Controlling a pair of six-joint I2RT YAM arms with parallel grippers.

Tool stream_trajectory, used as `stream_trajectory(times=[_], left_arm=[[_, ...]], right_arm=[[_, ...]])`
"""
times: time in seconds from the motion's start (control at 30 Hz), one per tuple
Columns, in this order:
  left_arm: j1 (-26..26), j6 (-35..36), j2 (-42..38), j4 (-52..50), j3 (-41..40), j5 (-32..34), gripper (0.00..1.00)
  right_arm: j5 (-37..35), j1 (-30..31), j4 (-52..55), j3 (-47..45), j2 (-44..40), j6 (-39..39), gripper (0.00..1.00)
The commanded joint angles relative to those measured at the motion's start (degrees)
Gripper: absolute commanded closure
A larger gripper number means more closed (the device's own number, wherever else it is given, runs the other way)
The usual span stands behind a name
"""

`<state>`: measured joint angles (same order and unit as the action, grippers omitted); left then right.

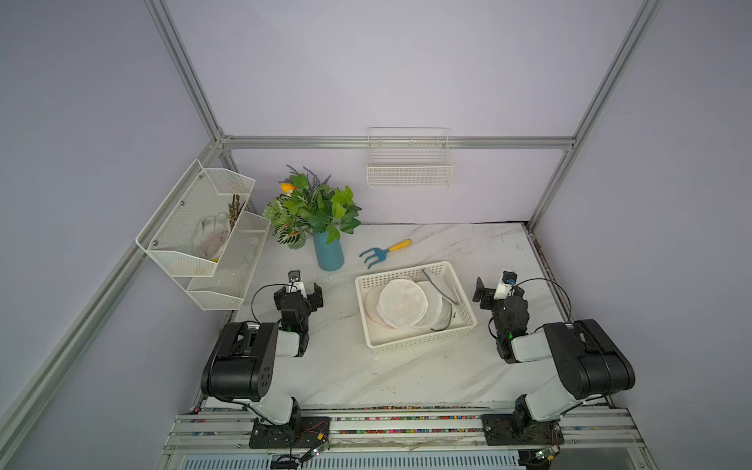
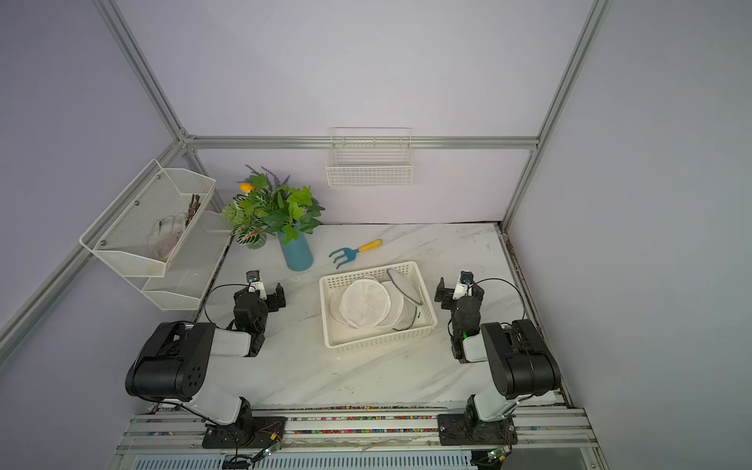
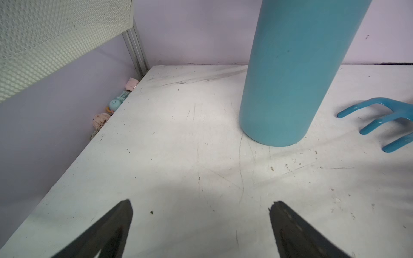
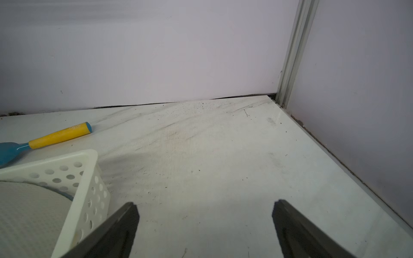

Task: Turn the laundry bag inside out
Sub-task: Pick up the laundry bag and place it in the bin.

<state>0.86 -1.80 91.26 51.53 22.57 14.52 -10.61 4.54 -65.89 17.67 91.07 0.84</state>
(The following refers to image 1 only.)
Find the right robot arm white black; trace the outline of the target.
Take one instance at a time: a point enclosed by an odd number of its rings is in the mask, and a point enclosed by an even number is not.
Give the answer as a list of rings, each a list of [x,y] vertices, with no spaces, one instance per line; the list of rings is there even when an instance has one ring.
[[[525,429],[554,422],[595,396],[630,390],[636,372],[593,319],[550,322],[528,331],[530,313],[523,283],[506,271],[495,288],[476,281],[473,301],[492,314],[497,353],[508,364],[552,360],[556,374],[538,390],[515,401],[513,425]]]

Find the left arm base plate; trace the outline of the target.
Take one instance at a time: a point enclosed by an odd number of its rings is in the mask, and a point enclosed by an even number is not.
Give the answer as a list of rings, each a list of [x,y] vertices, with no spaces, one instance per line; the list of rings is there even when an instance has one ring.
[[[257,418],[251,431],[249,448],[254,450],[308,450],[328,439],[331,418],[293,416],[288,424],[275,425]]]

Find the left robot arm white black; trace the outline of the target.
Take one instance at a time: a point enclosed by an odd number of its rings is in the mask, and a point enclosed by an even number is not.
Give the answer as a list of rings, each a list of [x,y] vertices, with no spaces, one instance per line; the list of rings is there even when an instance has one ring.
[[[309,346],[309,318],[323,307],[320,286],[308,294],[302,282],[277,286],[278,321],[229,322],[224,325],[201,376],[201,392],[227,405],[241,405],[264,424],[291,424],[299,405],[273,389],[276,358],[300,358]]]

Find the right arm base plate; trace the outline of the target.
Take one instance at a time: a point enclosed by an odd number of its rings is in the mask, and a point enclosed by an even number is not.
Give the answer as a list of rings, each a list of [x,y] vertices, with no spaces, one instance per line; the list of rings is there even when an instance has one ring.
[[[512,414],[481,416],[486,443],[489,446],[551,446],[564,442],[558,421],[530,421],[523,424]]]

